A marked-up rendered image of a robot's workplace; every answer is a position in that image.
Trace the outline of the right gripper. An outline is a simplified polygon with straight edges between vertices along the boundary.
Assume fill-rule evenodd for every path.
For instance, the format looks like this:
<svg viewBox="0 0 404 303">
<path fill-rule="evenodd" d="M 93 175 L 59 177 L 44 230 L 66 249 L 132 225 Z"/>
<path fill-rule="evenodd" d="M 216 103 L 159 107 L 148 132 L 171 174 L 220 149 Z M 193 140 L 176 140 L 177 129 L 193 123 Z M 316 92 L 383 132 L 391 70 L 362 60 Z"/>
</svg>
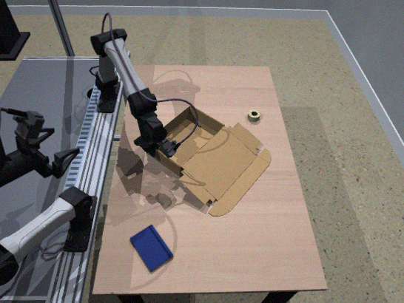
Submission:
<svg viewBox="0 0 404 303">
<path fill-rule="evenodd" d="M 52 162 L 51 166 L 49 164 L 49 157 L 45 157 L 38 149 L 40 149 L 40 143 L 52 135 L 55 132 L 55 129 L 41 128 L 40 132 L 47 133 L 41 137 L 38 137 L 38 139 L 30 139 L 29 136 L 32 128 L 33 124 L 21 117 L 15 130 L 17 150 L 6 154 L 5 161 L 10 160 L 8 164 L 13 170 L 15 180 L 34 169 L 43 178 L 51 175 L 57 179 L 63 177 L 73 159 L 80 152 L 80 148 L 56 152 L 54 154 L 54 161 Z M 68 156 L 70 157 L 64 162 L 64 159 Z M 62 163 L 63 167 L 61 169 Z"/>
</svg>

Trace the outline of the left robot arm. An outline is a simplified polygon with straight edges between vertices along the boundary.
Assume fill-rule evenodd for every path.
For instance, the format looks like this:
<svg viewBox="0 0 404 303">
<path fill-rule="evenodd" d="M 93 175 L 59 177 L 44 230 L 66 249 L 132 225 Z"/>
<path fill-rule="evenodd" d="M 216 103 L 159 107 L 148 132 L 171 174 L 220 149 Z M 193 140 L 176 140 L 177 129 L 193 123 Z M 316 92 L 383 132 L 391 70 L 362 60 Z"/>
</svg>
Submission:
<svg viewBox="0 0 404 303">
<path fill-rule="evenodd" d="M 124 85 L 131 114 L 137 119 L 139 129 L 145 131 L 153 142 L 160 143 L 166 138 L 167 131 L 155 113 L 158 103 L 144 98 L 138 89 L 152 100 L 157 100 L 156 96 L 151 94 L 149 88 L 146 88 L 129 59 L 125 47 L 127 38 L 125 29 L 114 29 L 112 32 L 115 40 L 112 40 L 110 31 L 90 36 L 92 47 L 99 55 L 95 85 L 101 90 L 101 99 L 97 111 L 114 112 L 121 85 L 115 72 L 116 68 Z"/>
</svg>

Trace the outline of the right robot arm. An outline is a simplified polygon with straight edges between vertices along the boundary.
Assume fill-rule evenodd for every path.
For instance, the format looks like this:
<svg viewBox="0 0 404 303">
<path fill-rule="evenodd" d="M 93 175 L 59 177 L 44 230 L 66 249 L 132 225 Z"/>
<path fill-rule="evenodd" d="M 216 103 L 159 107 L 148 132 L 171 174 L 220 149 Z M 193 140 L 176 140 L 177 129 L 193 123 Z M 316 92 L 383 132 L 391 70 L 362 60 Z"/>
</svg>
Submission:
<svg viewBox="0 0 404 303">
<path fill-rule="evenodd" d="M 38 112 L 25 111 L 22 118 L 33 124 L 30 139 L 38 139 L 45 121 L 43 117 Z M 15 179 L 13 170 L 8 164 L 10 160 L 5 160 L 6 154 L 0 137 L 0 188 Z M 8 283 L 16 275 L 19 268 L 17 263 L 66 222 L 70 222 L 70 226 L 64 250 L 85 252 L 90 240 L 97 199 L 97 196 L 90 196 L 75 186 L 69 187 L 59 194 L 59 198 L 46 211 L 14 234 L 3 238 L 0 241 L 0 286 Z"/>
</svg>

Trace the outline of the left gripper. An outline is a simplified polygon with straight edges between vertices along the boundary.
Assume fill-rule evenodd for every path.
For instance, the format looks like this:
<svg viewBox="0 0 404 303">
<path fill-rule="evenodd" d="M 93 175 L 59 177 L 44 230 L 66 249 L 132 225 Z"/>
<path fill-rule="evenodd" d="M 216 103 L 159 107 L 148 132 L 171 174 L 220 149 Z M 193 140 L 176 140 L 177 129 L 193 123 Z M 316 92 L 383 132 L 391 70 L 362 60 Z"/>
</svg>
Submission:
<svg viewBox="0 0 404 303">
<path fill-rule="evenodd" d="M 153 157 L 155 156 L 155 150 L 158 150 L 159 147 L 164 149 L 167 153 L 174 147 L 166 138 L 160 143 L 155 143 L 145 131 L 140 130 L 140 133 L 141 136 L 134 140 L 134 144 L 140 146 L 146 153 L 150 153 Z"/>
</svg>

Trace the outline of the grey metal frame post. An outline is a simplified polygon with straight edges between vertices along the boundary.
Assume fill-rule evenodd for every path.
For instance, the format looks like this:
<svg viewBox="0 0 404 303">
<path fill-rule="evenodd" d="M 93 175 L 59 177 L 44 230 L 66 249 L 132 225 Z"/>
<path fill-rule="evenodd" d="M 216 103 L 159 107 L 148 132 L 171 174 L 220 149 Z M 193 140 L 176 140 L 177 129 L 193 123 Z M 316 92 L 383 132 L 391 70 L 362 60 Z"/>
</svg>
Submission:
<svg viewBox="0 0 404 303">
<path fill-rule="evenodd" d="M 55 24 L 57 26 L 59 35 L 61 37 L 62 44 L 64 46 L 65 52 L 67 54 L 67 57 L 73 57 L 75 56 L 75 53 L 73 51 L 72 44 L 70 42 L 70 37 L 67 32 L 67 28 L 65 26 L 60 7 L 58 5 L 57 0 L 48 0 L 51 12 L 53 14 L 53 18 L 55 20 Z"/>
</svg>

